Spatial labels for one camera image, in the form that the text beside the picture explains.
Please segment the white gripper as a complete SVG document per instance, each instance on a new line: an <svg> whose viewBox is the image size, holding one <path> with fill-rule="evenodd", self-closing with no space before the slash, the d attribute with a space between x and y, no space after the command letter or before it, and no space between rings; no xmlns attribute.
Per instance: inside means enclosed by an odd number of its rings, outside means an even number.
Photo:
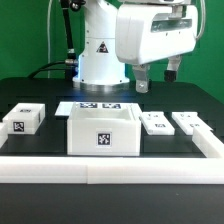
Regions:
<svg viewBox="0 0 224 224"><path fill-rule="evenodd" d="M198 12L194 5L184 6L180 17L174 17L174 8L167 5L120 6L116 18L115 52L120 62L133 65L137 92L148 92L150 66L147 63L153 61L168 58L164 80L176 80L181 54L191 52L195 47L197 22Z"/></svg>

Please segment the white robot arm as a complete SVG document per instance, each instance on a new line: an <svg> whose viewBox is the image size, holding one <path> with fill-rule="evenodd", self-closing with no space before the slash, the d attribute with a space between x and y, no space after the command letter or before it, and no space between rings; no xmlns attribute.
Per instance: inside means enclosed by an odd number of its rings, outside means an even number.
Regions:
<svg viewBox="0 0 224 224"><path fill-rule="evenodd" d="M164 80L173 82L182 55L194 50L198 12L191 0L106 0L85 4L85 47L73 85L92 91L113 91L129 85L125 66L132 66L136 90L149 89L150 64L168 61Z"/></svg>

